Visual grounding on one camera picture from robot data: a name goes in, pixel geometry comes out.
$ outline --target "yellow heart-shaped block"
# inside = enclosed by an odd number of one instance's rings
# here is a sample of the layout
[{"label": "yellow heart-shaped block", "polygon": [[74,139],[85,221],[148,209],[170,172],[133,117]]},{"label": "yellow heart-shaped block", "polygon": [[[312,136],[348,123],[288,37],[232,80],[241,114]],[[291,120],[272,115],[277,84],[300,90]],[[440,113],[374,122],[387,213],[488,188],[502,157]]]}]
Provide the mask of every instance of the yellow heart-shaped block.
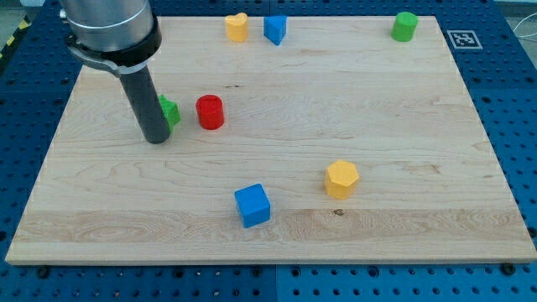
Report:
[{"label": "yellow heart-shaped block", "polygon": [[226,16],[226,36],[231,41],[244,42],[248,37],[248,15],[238,13]]}]

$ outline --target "toy block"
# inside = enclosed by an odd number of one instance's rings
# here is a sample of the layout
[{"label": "toy block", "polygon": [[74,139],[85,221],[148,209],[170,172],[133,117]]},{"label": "toy block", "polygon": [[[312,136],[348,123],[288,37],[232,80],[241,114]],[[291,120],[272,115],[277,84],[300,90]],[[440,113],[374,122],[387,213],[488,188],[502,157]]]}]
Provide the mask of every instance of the toy block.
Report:
[{"label": "toy block", "polygon": [[270,219],[269,198],[261,184],[251,185],[235,192],[237,207],[241,213],[242,225],[253,227]]},{"label": "toy block", "polygon": [[353,163],[338,159],[326,169],[326,193],[339,200],[345,200],[356,189],[360,175]]},{"label": "toy block", "polygon": [[287,16],[271,16],[263,19],[263,34],[279,46],[287,31]]},{"label": "toy block", "polygon": [[169,132],[173,133],[174,126],[181,121],[179,106],[174,102],[168,101],[164,95],[159,96],[159,102],[162,111],[164,112],[164,117],[166,117],[166,121],[168,121]]},{"label": "toy block", "polygon": [[244,42],[248,38],[248,15],[238,13],[225,18],[226,36],[231,41]]},{"label": "toy block", "polygon": [[413,13],[398,13],[392,28],[392,38],[399,42],[409,42],[414,36],[417,25],[418,17]]},{"label": "toy block", "polygon": [[200,126],[207,130],[218,129],[224,124],[224,108],[218,96],[202,96],[196,102],[198,121]]}]

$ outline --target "green cylinder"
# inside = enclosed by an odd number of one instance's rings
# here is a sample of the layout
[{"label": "green cylinder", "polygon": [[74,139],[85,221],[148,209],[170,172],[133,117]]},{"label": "green cylinder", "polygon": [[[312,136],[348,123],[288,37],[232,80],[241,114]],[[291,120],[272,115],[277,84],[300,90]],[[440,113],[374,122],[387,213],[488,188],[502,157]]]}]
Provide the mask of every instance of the green cylinder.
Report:
[{"label": "green cylinder", "polygon": [[414,36],[417,25],[418,17],[413,13],[398,13],[392,28],[392,38],[399,42],[409,42]]}]

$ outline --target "green block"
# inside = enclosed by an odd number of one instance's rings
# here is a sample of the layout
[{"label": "green block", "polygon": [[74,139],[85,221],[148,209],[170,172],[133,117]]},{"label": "green block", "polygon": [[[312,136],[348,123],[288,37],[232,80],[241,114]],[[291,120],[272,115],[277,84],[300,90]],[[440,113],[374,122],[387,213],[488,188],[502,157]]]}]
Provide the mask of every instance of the green block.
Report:
[{"label": "green block", "polygon": [[409,42],[414,36],[417,25],[418,17],[413,13],[398,13],[392,28],[392,38],[399,42]]},{"label": "green block", "polygon": [[179,106],[174,102],[168,101],[164,95],[159,96],[159,102],[162,111],[164,112],[164,116],[166,117],[166,121],[168,121],[169,132],[172,133],[174,131],[174,126],[181,121]]}]

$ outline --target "yellow and black striped tape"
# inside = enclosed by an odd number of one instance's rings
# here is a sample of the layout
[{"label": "yellow and black striped tape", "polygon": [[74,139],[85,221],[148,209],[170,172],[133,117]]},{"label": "yellow and black striped tape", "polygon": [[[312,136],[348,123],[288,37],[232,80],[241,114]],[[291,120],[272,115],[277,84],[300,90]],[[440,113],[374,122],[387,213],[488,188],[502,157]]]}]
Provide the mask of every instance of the yellow and black striped tape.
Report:
[{"label": "yellow and black striped tape", "polygon": [[0,49],[0,75],[8,67],[8,63],[13,57],[15,50],[20,45],[24,35],[28,32],[31,22],[28,16],[25,16],[23,21],[20,22],[15,32],[6,41],[6,44]]}]

